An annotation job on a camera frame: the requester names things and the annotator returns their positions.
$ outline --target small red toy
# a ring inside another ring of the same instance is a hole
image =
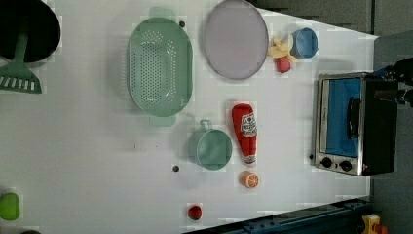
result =
[[[200,206],[193,206],[188,210],[188,216],[193,220],[199,220],[203,215]]]
[[[280,73],[285,73],[291,68],[291,63],[287,57],[282,57],[277,59],[277,71]]]

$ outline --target white table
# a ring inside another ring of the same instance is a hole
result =
[[[200,43],[218,2],[48,1],[62,43],[33,68],[46,93],[0,96],[0,187],[22,199],[21,218],[0,221],[2,233],[29,226],[43,234],[180,233],[369,195],[368,176],[319,170],[308,156],[319,74],[371,70],[375,37],[260,10],[270,38],[310,26],[319,53],[283,75],[267,58],[252,78],[228,80],[208,66]],[[152,6],[187,22],[194,49],[194,94],[170,128],[151,127],[126,86],[128,39]],[[261,184],[252,190],[238,183],[246,166],[229,115],[235,100],[256,111]],[[187,140],[204,118],[233,140],[220,172],[187,159]],[[203,206],[200,221],[186,217],[194,203]]]

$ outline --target orange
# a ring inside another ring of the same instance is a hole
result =
[[[254,188],[258,186],[258,175],[252,172],[246,172],[243,174],[242,184],[247,188]]]

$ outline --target toaster oven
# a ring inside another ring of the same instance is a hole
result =
[[[369,73],[321,75],[316,167],[354,176],[392,172],[397,104],[374,94],[397,89]]]

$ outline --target ketchup bottle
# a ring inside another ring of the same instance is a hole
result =
[[[232,110],[234,130],[249,168],[256,165],[257,128],[254,111],[249,104],[237,104]]]

